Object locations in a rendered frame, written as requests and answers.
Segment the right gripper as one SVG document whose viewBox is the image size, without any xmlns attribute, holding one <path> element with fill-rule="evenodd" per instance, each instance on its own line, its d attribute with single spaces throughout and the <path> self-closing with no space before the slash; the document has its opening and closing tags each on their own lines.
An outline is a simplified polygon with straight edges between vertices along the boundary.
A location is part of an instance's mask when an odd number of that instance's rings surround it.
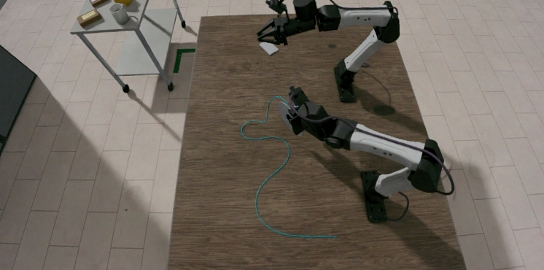
<svg viewBox="0 0 544 270">
<path fill-rule="evenodd" d="M 286 12 L 286 17 L 277 15 L 277 18 L 271 19 L 260 31 L 257 32 L 257 35 L 259 36 L 257 40 L 258 42 L 267 42 L 267 43 L 271 43 L 275 45 L 280 45 L 284 43 L 284 46 L 285 46 L 285 45 L 288 45 L 286 37 L 293 36 L 296 34 L 301 34 L 301 32 L 300 32 L 300 28 L 297 28 L 297 26 L 299 26 L 298 19 L 297 18 L 289 19 L 287 5 L 283 3 L 279 4 L 278 3 L 279 0 L 275 0 L 275 1 L 276 1 L 276 6 Z M 272 29 L 270 29 L 269 31 L 265 33 L 262 33 L 264 32 L 264 30 L 266 30 L 270 26 L 272 26 Z M 274 39 L 263 39 L 266 36 L 274 36 Z"/>
</svg>

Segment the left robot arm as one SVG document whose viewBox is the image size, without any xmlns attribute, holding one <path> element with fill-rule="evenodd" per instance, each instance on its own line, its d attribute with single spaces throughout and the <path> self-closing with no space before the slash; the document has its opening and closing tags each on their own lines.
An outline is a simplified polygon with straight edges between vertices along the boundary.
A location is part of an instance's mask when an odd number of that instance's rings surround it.
<svg viewBox="0 0 544 270">
<path fill-rule="evenodd" d="M 316 105 L 312 101 L 303 104 L 298 112 L 311 120 L 321 120 L 331 116 L 322 105 Z M 373 131 L 357 121 L 340 118 L 358 129 L 334 118 L 321 123 L 308 122 L 303 118 L 302 120 L 312 136 L 325 142 L 331 148 L 361 150 L 406 166 L 391 174 L 380 174 L 377 171 L 361 172 L 368 220 L 371 223 L 387 221 L 384 199 L 389 198 L 393 193 L 414 188 L 425 193 L 437 191 L 442 171 L 441 165 L 434 158 L 423 153 L 425 150 L 437 156 L 444 164 L 442 153 L 435 140 L 427 139 L 425 144 L 405 141 Z"/>
</svg>

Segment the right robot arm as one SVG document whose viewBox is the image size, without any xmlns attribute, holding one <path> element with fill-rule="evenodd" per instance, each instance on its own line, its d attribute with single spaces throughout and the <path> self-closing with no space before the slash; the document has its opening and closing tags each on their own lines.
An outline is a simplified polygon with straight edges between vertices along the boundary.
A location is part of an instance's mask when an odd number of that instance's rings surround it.
<svg viewBox="0 0 544 270">
<path fill-rule="evenodd" d="M 299 20 L 297 28 L 300 28 L 301 33 L 314 30 L 316 24 L 319 32 L 337 31 L 338 28 L 346 26 L 373 26 L 368 38 L 334 68 L 341 102 L 355 101 L 353 76 L 375 51 L 400 37 L 400 20 L 397 13 L 387 8 L 393 7 L 391 1 L 385 1 L 383 5 L 377 6 L 378 8 L 361 9 L 341 9 L 335 4 L 317 8 L 316 0 L 293 0 L 293 5 Z"/>
</svg>

